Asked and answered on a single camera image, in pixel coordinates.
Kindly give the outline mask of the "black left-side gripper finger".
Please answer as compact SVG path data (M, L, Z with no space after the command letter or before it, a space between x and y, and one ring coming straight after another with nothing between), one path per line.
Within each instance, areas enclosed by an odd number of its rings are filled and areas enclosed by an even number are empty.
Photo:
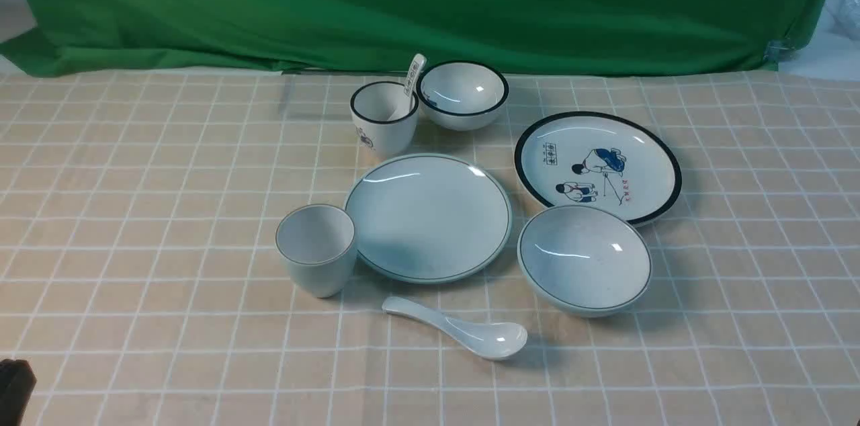
M33 368L23 359L1 361L1 425L21 425L36 385Z

